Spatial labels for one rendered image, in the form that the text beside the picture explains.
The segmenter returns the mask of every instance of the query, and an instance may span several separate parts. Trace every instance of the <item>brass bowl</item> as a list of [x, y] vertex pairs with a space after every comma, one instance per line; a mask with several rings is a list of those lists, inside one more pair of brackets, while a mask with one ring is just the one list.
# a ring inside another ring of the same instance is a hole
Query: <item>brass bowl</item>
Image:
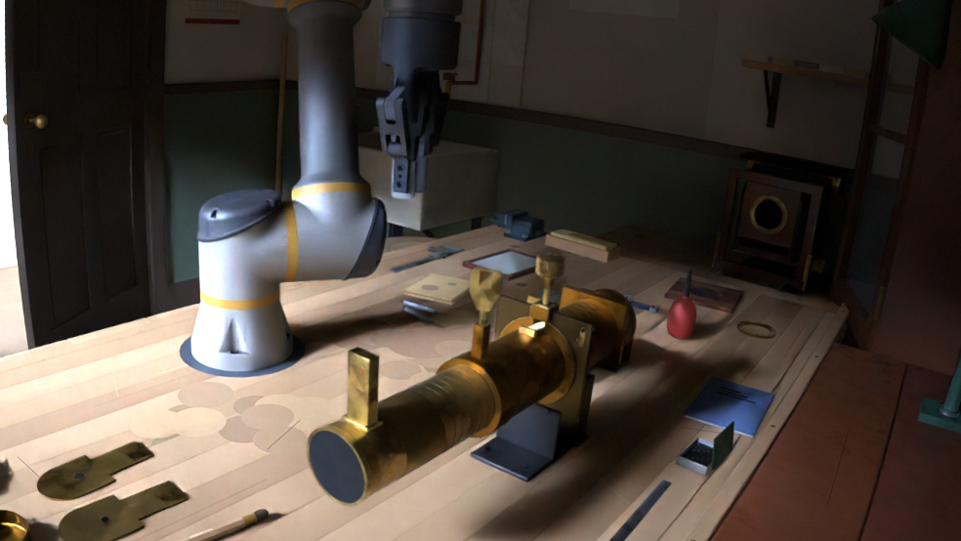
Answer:
[[29, 541], [30, 524], [12, 511], [0, 510], [0, 541]]

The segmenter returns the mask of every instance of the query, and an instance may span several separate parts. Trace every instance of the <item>red rubber bulb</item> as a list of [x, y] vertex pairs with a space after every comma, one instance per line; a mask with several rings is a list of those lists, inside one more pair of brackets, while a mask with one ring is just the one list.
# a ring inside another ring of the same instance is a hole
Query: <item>red rubber bulb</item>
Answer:
[[688, 281], [684, 284], [684, 297], [674, 301], [671, 311], [667, 313], [667, 332], [674, 338], [685, 339], [694, 332], [697, 323], [697, 307], [690, 299], [690, 270]]

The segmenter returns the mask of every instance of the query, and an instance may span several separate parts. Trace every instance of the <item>wooden table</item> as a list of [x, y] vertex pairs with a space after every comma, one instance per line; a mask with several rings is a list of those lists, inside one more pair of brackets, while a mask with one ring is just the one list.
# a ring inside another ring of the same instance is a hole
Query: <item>wooden table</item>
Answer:
[[[403, 290], [429, 272], [466, 277], [462, 262], [517, 247], [546, 251], [543, 239], [518, 243], [495, 227], [409, 246], [384, 256], [371, 276], [284, 284], [281, 301], [307, 344], [295, 366], [258, 378], [212, 377], [178, 357], [197, 306], [52, 344], [0, 361], [0, 508], [41, 522], [48, 535], [71, 509], [108, 494], [123, 498], [171, 480], [190, 499], [145, 520], [130, 540], [187, 539], [265, 508], [277, 517], [231, 539], [584, 540], [609, 539], [661, 479], [672, 482], [631, 540], [707, 540], [753, 474], [847, 319], [842, 307], [717, 276], [705, 281], [744, 291], [734, 314], [698, 309], [692, 338], [667, 334], [664, 299], [683, 275], [644, 261], [641, 250], [603, 264], [570, 255], [559, 280], [612, 288], [658, 304], [640, 312], [631, 362], [594, 371], [589, 437], [531, 482], [471, 458], [470, 439], [356, 506], [324, 495], [306, 457], [307, 436], [346, 408], [347, 350], [381, 356], [381, 397], [405, 389], [470, 348], [470, 300], [443, 309], [437, 328], [404, 314]], [[441, 243], [465, 249], [413, 270], [390, 268], [425, 257]], [[535, 276], [505, 283], [523, 299]], [[777, 329], [772, 340], [738, 332], [741, 320]], [[703, 385], [718, 376], [774, 392], [755, 438], [739, 437], [719, 470], [703, 477], [674, 463], [713, 427], [684, 418]], [[71, 502], [36, 491], [37, 475], [86, 454], [143, 441], [155, 454], [117, 482]], [[55, 539], [56, 535], [38, 541]]]

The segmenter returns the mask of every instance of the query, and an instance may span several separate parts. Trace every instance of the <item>shelf bracket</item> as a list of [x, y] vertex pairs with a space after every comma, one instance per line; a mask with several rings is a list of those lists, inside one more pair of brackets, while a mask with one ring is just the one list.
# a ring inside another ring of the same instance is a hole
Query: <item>shelf bracket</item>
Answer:
[[764, 95], [768, 100], [768, 127], [774, 127], [774, 119], [777, 117], [777, 97], [780, 95], [780, 76], [778, 72], [773, 72], [771, 82], [768, 82], [768, 71], [764, 70]]

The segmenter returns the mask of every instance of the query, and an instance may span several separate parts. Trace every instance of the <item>red stripe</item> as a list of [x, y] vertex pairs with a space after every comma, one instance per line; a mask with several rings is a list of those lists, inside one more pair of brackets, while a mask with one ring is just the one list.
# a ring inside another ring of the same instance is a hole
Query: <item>red stripe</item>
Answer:
[[239, 19], [187, 19], [187, 24], [240, 24]]

